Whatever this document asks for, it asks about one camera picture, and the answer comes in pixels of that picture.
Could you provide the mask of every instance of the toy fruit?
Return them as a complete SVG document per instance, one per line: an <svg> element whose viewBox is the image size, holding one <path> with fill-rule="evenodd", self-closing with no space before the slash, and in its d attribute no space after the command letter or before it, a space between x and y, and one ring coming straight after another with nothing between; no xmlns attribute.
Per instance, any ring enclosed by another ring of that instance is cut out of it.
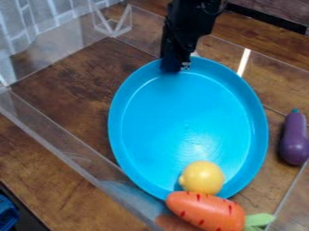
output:
<svg viewBox="0 0 309 231"><path fill-rule="evenodd" d="M245 216L244 209L236 202L202 193L173 192L166 203L176 215L205 231L263 230L260 227L275 220L269 214ZM164 218L157 220L161 226L166 223Z"/></svg>
<svg viewBox="0 0 309 231"><path fill-rule="evenodd" d="M307 121L304 114L297 109L293 109L287 116L280 156L285 162L293 165L304 164L309 157Z"/></svg>
<svg viewBox="0 0 309 231"><path fill-rule="evenodd" d="M180 185L185 190L212 195L221 191L224 181L222 170L206 161L193 162L180 176Z"/></svg>

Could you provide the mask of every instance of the eggplant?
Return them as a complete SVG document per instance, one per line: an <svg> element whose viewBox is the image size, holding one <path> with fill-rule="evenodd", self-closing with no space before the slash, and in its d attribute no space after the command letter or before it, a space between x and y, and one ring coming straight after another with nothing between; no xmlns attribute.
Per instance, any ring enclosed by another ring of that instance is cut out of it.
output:
<svg viewBox="0 0 309 231"><path fill-rule="evenodd" d="M309 158L307 120L299 109L293 109L287 116L279 152L284 161L292 165L304 164Z"/></svg>

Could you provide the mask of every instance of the orange carrot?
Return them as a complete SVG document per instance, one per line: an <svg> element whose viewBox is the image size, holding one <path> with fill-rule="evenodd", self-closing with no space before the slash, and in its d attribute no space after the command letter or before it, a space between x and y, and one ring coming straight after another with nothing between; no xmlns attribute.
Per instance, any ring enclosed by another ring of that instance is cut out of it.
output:
<svg viewBox="0 0 309 231"><path fill-rule="evenodd" d="M169 209L206 231L243 231L245 212L228 199L201 193L177 191L168 196Z"/></svg>

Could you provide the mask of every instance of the lemon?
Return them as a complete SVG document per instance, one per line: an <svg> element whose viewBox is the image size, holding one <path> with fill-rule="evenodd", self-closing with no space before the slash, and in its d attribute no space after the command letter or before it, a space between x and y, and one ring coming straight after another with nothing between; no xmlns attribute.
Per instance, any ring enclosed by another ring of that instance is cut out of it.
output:
<svg viewBox="0 0 309 231"><path fill-rule="evenodd" d="M180 176L180 185L186 191L216 195L225 182L220 167L206 161L193 162Z"/></svg>

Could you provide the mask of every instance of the blue bowl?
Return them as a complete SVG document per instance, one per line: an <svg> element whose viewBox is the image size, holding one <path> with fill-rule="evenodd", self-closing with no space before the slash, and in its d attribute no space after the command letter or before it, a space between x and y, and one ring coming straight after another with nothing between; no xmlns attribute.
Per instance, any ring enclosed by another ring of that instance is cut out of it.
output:
<svg viewBox="0 0 309 231"><path fill-rule="evenodd" d="M118 164L160 199L181 190L178 177L196 161L225 173L222 198L253 180L267 157L268 122L247 81L220 63L192 58L192 69L166 74L161 60L127 78L113 100L109 137Z"/></svg>

